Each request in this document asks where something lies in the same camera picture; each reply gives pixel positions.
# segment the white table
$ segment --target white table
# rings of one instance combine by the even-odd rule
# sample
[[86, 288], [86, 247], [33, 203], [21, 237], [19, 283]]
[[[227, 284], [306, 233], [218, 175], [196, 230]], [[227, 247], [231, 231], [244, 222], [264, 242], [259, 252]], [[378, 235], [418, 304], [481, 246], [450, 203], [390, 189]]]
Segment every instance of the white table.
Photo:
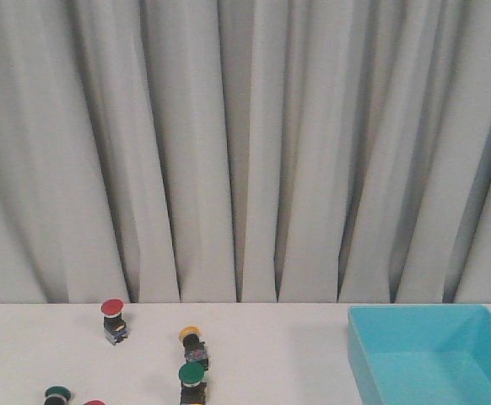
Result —
[[360, 405], [348, 307], [130, 304], [130, 337], [113, 347], [99, 305], [0, 305], [0, 405], [43, 404], [52, 385], [68, 387], [72, 405], [178, 404], [177, 336], [190, 324], [210, 354], [209, 405]]

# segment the gray curtain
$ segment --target gray curtain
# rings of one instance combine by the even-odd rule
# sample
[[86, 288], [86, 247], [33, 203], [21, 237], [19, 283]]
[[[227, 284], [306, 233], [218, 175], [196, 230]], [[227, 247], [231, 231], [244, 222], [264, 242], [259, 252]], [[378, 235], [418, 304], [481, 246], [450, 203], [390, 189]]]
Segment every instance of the gray curtain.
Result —
[[0, 302], [491, 302], [491, 1], [0, 0]]

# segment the blue plastic tray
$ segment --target blue plastic tray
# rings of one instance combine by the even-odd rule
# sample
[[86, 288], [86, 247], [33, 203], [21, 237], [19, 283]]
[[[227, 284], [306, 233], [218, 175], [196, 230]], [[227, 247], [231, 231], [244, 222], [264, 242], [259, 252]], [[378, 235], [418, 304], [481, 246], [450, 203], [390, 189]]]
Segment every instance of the blue plastic tray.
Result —
[[356, 306], [348, 331], [364, 405], [491, 405], [484, 306]]

